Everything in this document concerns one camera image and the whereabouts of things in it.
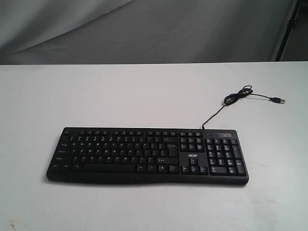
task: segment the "keyboard cable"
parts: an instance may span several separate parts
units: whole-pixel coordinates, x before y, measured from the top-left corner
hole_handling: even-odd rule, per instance
[[[230,106],[232,104],[234,104],[235,102],[237,102],[239,99],[245,98],[248,95],[256,95],[256,96],[260,96],[260,97],[264,97],[269,99],[270,101],[274,102],[274,103],[285,103],[285,100],[281,99],[281,98],[277,98],[277,97],[268,97],[265,95],[259,95],[259,94],[253,94],[252,93],[252,86],[251,85],[246,85],[244,86],[238,93],[232,93],[230,95],[228,95],[225,99],[224,99],[224,105],[215,113],[213,114],[206,122],[204,122],[202,124],[202,129],[204,128],[204,125],[214,116],[216,116],[224,107],[226,106]]]

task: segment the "white table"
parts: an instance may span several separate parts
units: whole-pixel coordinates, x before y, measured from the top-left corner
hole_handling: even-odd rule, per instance
[[[206,125],[237,130],[244,187],[45,177],[64,127],[200,128],[246,84],[286,104],[250,96]],[[0,66],[0,230],[307,230],[307,86],[308,62]]]

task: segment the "gray backdrop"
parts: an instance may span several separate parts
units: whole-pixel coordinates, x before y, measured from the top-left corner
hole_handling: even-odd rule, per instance
[[[274,60],[296,0],[4,0],[0,64]]]

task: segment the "computer keyboard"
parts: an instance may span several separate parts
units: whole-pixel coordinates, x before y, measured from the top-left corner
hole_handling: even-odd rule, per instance
[[[64,128],[49,180],[138,184],[246,184],[235,130]]]

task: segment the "space bar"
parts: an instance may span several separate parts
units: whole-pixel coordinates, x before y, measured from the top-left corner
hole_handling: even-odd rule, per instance
[[[84,165],[85,172],[115,172],[115,173],[133,173],[134,165]]]

